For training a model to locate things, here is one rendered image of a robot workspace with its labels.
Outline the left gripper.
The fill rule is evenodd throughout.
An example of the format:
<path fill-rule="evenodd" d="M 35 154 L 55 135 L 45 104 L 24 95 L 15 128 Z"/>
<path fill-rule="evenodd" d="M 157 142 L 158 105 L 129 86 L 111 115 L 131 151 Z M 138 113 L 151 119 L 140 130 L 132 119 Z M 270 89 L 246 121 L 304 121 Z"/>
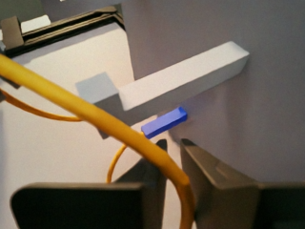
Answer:
<path fill-rule="evenodd" d="M 1 55 L 5 55 L 4 52 L 2 51 L 2 49 L 0 48 L 0 54 Z M 6 55 L 5 55 L 6 56 Z M 20 89 L 22 86 L 18 85 L 17 83 L 7 79 L 6 77 L 4 77 L 3 75 L 0 74 L 0 79 L 2 79 L 3 81 L 5 81 L 7 84 L 9 84 L 10 86 L 12 86 L 15 90 Z M 0 91 L 0 103 L 2 103 L 5 99 L 7 99 L 7 97 Z"/>

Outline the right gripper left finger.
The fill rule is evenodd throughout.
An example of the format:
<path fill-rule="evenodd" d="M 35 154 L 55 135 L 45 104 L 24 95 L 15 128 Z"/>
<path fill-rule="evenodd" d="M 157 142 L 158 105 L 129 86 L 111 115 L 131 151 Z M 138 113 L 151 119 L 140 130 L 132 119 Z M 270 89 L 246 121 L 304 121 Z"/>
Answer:
<path fill-rule="evenodd" d="M 18 229 L 162 229 L 167 178 L 141 157 L 112 183 L 34 182 L 10 196 Z"/>

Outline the yellow cable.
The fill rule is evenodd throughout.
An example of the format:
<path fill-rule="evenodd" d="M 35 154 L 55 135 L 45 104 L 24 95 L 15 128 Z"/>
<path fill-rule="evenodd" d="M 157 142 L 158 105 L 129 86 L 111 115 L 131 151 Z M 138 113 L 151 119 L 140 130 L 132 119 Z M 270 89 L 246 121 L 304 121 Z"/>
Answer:
<path fill-rule="evenodd" d="M 114 167 L 128 147 L 156 166 L 174 185 L 179 197 L 181 214 L 179 229 L 193 229 L 195 200 L 189 178 L 165 151 L 145 138 L 143 132 L 138 133 L 90 102 L 1 54 L 0 74 L 75 116 L 64 116 L 41 111 L 0 88 L 0 91 L 7 97 L 4 101 L 11 105 L 30 114 L 48 119 L 68 122 L 86 121 L 123 144 L 112 160 L 106 183 L 112 182 Z"/>

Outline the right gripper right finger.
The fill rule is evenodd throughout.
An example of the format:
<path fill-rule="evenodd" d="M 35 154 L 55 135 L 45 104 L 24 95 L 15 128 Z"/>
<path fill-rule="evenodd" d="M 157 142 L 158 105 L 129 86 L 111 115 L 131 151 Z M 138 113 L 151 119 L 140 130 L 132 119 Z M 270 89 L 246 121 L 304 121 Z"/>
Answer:
<path fill-rule="evenodd" d="M 277 221 L 305 220 L 305 181 L 259 182 L 187 138 L 180 139 L 180 158 L 193 189 L 196 229 L 269 229 Z"/>

